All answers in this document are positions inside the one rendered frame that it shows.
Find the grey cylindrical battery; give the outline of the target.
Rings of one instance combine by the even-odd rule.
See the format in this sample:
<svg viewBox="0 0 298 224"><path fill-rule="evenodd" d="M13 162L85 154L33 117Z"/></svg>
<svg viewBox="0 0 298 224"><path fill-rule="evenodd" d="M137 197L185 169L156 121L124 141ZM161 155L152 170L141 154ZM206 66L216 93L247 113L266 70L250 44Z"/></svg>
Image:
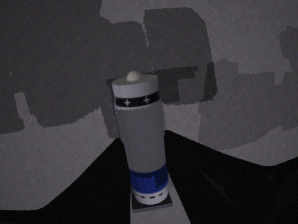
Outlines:
<svg viewBox="0 0 298 224"><path fill-rule="evenodd" d="M134 198L141 204L158 204L168 194L169 173L157 76L130 71L113 80L112 88Z"/></svg>

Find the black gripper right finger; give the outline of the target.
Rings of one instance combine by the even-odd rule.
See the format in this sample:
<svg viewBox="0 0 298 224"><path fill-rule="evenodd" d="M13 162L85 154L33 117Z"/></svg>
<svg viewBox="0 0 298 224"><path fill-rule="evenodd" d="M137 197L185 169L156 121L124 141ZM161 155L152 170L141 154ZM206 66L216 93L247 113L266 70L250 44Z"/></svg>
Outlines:
<svg viewBox="0 0 298 224"><path fill-rule="evenodd" d="M275 224L298 200L298 157L265 167L164 131L166 168L190 224Z"/></svg>

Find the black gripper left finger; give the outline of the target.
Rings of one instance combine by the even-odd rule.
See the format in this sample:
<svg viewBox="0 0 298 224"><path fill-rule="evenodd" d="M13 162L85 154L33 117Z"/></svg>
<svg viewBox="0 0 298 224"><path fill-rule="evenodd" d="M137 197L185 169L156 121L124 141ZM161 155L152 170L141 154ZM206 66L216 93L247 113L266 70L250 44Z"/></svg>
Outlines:
<svg viewBox="0 0 298 224"><path fill-rule="evenodd" d="M121 137L55 200L36 210L1 210L0 224L130 224L130 175Z"/></svg>

